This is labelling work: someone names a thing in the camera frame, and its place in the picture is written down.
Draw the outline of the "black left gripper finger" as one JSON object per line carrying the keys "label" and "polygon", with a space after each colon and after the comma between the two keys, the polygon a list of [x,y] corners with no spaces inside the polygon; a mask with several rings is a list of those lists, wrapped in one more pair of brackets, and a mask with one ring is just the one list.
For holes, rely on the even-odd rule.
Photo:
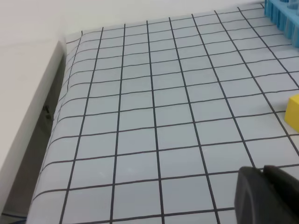
{"label": "black left gripper finger", "polygon": [[275,166],[241,167],[234,205],[238,224],[297,224],[299,181]]}

